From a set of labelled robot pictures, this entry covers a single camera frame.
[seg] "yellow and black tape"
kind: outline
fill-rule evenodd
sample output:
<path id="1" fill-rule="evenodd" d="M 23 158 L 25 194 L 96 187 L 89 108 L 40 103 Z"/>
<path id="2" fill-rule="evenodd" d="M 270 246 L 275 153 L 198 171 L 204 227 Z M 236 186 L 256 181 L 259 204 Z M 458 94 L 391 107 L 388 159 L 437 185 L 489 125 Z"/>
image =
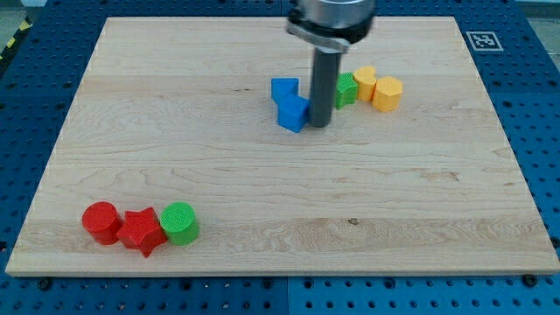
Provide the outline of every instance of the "yellow and black tape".
<path id="1" fill-rule="evenodd" d="M 27 37 L 27 34 L 32 26 L 33 23 L 31 19 L 29 17 L 25 17 L 25 20 L 17 28 L 16 33 L 6 43 L 6 47 L 0 54 L 0 78 L 2 78 L 6 70 L 8 70 L 8 66 L 16 56 L 16 52 L 24 42 L 24 39 Z"/>

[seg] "red block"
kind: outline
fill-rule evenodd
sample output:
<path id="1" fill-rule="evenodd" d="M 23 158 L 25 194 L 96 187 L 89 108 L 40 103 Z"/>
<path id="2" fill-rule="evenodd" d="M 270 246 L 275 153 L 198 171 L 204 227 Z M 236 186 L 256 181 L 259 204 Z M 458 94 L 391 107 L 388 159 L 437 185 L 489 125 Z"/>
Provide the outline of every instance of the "red block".
<path id="1" fill-rule="evenodd" d="M 140 212 L 125 212 L 124 225 L 116 236 L 127 249 L 140 249 L 144 257 L 148 257 L 157 245 L 167 242 L 152 207 Z"/>
<path id="2" fill-rule="evenodd" d="M 123 225 L 123 221 L 115 206 L 106 201 L 97 202 L 89 206 L 81 216 L 81 225 L 101 245 L 116 243 L 119 238 L 116 232 Z"/>

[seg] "green cylinder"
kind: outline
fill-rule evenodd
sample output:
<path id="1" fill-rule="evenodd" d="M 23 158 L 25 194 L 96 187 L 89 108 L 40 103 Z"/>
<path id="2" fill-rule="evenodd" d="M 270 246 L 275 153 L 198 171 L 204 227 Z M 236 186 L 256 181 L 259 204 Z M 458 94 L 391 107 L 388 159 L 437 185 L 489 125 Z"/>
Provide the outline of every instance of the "green cylinder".
<path id="1" fill-rule="evenodd" d="M 185 202 L 174 202 L 161 213 L 161 228 L 169 242 L 186 245 L 199 236 L 199 224 L 193 208 Z"/>

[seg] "red cylinder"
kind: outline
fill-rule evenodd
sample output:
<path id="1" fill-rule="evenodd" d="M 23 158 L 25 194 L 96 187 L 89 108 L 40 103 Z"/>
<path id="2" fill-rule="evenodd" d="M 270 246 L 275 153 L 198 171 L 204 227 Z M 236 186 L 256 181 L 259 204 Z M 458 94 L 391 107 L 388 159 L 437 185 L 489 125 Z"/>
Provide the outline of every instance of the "red cylinder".
<path id="1" fill-rule="evenodd" d="M 89 206 L 81 216 L 81 224 L 101 245 L 118 242 L 116 232 L 123 225 L 121 216 L 115 206 L 106 201 Z"/>

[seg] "toy block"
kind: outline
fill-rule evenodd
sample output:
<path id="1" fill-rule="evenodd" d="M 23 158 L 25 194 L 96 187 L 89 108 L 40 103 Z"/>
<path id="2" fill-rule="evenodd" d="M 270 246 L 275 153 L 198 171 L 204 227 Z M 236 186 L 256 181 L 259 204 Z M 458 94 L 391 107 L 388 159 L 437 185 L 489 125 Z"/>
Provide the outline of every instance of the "toy block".
<path id="1" fill-rule="evenodd" d="M 297 95 L 287 96 L 278 103 L 278 124 L 287 130 L 299 132 L 309 121 L 309 101 Z"/>
<path id="2" fill-rule="evenodd" d="M 375 91 L 375 68 L 363 66 L 353 72 L 353 80 L 358 83 L 358 94 L 356 98 L 361 101 L 371 102 Z"/>
<path id="3" fill-rule="evenodd" d="M 354 104 L 356 102 L 357 94 L 358 84 L 354 81 L 353 74 L 343 73 L 339 75 L 339 79 L 336 82 L 335 108 L 342 109 L 347 104 Z"/>
<path id="4" fill-rule="evenodd" d="M 167 237 L 159 225 L 154 208 L 149 207 L 140 212 L 124 213 L 124 224 L 116 233 L 127 249 L 140 249 L 144 257 L 158 245 L 167 242 Z"/>
<path id="5" fill-rule="evenodd" d="M 81 225 L 94 237 L 96 242 L 101 245 L 110 245 L 118 242 L 116 232 L 123 225 L 123 221 L 113 205 L 102 201 L 94 203 L 84 211 L 81 216 Z"/>
<path id="6" fill-rule="evenodd" d="M 382 112 L 388 112 L 399 106 L 403 95 L 403 83 L 394 77 L 384 77 L 377 81 L 372 105 Z"/>
<path id="7" fill-rule="evenodd" d="M 272 78 L 270 81 L 272 89 L 272 99 L 276 104 L 288 96 L 298 95 L 299 79 L 298 78 Z"/>
<path id="8" fill-rule="evenodd" d="M 199 236 L 199 224 L 193 208 L 185 202 L 174 202 L 161 213 L 161 227 L 169 242 L 186 245 Z"/>

